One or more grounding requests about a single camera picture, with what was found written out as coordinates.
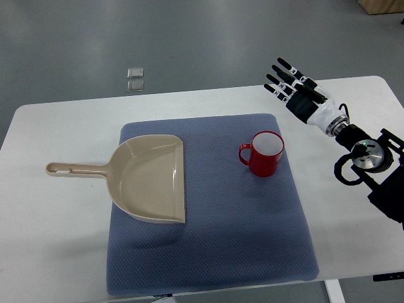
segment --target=robot finger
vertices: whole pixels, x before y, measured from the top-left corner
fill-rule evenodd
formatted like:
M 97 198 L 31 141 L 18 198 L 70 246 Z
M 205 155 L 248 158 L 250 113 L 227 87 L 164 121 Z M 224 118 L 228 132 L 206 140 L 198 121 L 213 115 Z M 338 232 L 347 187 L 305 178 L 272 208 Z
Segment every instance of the robot finger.
M 284 93 L 279 92 L 278 90 L 274 89 L 272 86 L 268 85 L 268 84 L 264 84 L 264 87 L 270 91 L 272 94 L 274 94 L 279 100 L 281 100 L 282 102 L 287 103 L 289 101 L 289 97 L 286 96 Z
M 317 104 L 323 104 L 325 103 L 325 101 L 327 101 L 327 97 L 305 85 L 296 84 L 295 89 L 303 96 L 307 97 L 308 99 L 312 100 Z
M 281 57 L 279 57 L 277 59 L 277 61 L 284 67 L 286 68 L 289 73 L 291 73 L 292 75 L 295 76 L 296 79 L 298 79 L 299 81 L 303 82 L 305 86 L 308 86 L 309 88 L 311 88 L 312 90 L 315 89 L 317 87 L 317 83 L 314 82 L 312 79 L 304 76 L 298 69 L 294 68 L 293 66 L 291 66 L 288 62 L 286 62 L 285 60 L 283 60 Z
M 272 65 L 272 69 L 276 72 L 276 75 L 281 78 L 286 84 L 289 84 L 291 87 L 295 87 L 296 84 L 303 85 L 302 82 L 296 80 L 294 77 L 282 71 L 278 66 Z
M 268 80 L 272 81 L 276 86 L 278 86 L 281 90 L 283 90 L 286 95 L 290 95 L 291 93 L 294 92 L 294 89 L 291 88 L 290 86 L 281 83 L 278 79 L 276 79 L 274 76 L 270 75 L 270 74 L 266 74 L 266 77 Z

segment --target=mug handle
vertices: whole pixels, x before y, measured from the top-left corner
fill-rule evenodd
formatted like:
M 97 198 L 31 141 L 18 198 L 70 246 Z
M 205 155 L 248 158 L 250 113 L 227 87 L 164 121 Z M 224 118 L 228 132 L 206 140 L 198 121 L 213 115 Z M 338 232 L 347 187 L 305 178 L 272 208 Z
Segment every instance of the mug handle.
M 239 147 L 239 159 L 244 165 L 250 165 L 250 161 L 247 161 L 241 156 L 241 151 L 246 149 L 246 148 L 251 148 L 251 144 L 241 144 Z

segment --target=black cable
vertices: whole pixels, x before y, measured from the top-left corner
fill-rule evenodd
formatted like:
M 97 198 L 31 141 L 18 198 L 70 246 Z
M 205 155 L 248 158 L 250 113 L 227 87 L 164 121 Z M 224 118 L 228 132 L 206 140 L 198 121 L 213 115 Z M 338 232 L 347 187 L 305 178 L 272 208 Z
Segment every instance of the black cable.
M 341 103 L 340 107 L 338 108 L 339 110 L 341 110 L 341 108 L 343 107 L 345 114 L 349 117 L 349 111 L 348 111 L 348 107 L 345 103 Z
M 367 155 L 366 147 L 363 145 L 356 145 L 351 153 L 342 156 L 334 165 L 334 175 L 337 178 L 337 180 L 340 181 L 342 184 L 348 186 L 359 185 L 360 183 L 362 183 L 363 180 L 361 178 L 353 181 L 346 180 L 346 178 L 342 176 L 342 167 L 349 160 L 363 157 L 365 155 Z

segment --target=white table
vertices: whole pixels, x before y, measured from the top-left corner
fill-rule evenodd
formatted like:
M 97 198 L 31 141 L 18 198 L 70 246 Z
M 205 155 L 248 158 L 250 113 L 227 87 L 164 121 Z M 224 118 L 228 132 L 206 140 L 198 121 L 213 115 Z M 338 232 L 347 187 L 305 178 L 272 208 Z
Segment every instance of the white table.
M 404 109 L 379 77 L 323 80 L 351 122 L 404 138 Z M 262 86 L 20 107 L 0 151 L 2 302 L 106 300 L 111 199 L 102 179 L 55 178 L 49 162 L 106 163 L 126 123 L 271 113 L 278 121 L 319 265 L 317 280 L 404 270 L 404 232 L 333 175 L 347 151 L 306 126 Z

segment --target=beige dustpan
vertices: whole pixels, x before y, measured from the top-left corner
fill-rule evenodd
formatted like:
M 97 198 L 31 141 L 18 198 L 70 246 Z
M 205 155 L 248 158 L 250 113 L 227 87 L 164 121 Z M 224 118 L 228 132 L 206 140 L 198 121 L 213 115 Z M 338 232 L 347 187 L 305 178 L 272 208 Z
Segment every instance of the beige dustpan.
M 185 223 L 184 144 L 170 134 L 125 141 L 106 165 L 50 163 L 56 177 L 103 177 L 114 203 L 135 219 Z

